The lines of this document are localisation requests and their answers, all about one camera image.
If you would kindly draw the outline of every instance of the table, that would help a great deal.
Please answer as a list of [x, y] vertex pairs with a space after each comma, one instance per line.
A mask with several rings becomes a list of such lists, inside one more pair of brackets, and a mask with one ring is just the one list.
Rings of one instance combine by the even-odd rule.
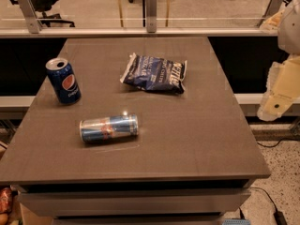
[[[120, 83], [132, 53], [187, 60], [186, 92]], [[0, 163], [0, 184], [37, 215], [218, 217], [270, 175], [207, 37], [69, 39], [60, 56], [81, 100], [60, 105], [46, 79]], [[138, 115], [139, 136], [82, 142], [81, 120], [124, 111]]]

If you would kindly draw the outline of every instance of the soda can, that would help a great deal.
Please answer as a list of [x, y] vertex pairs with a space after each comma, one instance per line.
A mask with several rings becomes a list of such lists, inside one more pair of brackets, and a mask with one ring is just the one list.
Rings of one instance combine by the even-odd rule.
[[136, 136], [138, 135], [138, 118], [132, 114], [82, 120], [80, 133], [82, 140], [86, 143]]
[[82, 94], [71, 64], [65, 58], [54, 58], [46, 64], [47, 76], [62, 104], [77, 102]]

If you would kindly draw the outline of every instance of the floor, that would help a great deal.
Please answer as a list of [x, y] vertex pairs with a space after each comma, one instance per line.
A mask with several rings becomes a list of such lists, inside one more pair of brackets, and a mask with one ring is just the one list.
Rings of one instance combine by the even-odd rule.
[[[158, 26], [169, 27], [254, 27], [264, 14], [269, 0], [157, 0]], [[76, 23], [77, 28], [142, 27], [142, 0], [60, 0], [52, 13]], [[18, 6], [0, 0], [0, 29], [25, 28]], [[272, 145], [275, 141], [262, 142]], [[274, 148], [260, 146], [272, 172], [268, 179], [257, 180], [253, 187], [265, 189], [289, 225], [300, 224], [300, 143], [282, 142]], [[276, 224], [275, 207], [260, 189], [252, 189], [241, 209], [252, 225]], [[51, 224], [48, 217], [36, 217], [22, 208], [24, 225]], [[19, 205], [12, 215], [20, 216]], [[225, 218], [239, 218], [239, 211], [226, 213]]]

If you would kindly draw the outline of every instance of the can top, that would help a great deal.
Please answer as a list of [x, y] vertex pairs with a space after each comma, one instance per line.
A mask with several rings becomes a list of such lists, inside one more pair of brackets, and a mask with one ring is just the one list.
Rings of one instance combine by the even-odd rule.
[[65, 58], [57, 57], [51, 59], [46, 64], [46, 69], [48, 70], [60, 70], [68, 64], [68, 60]]

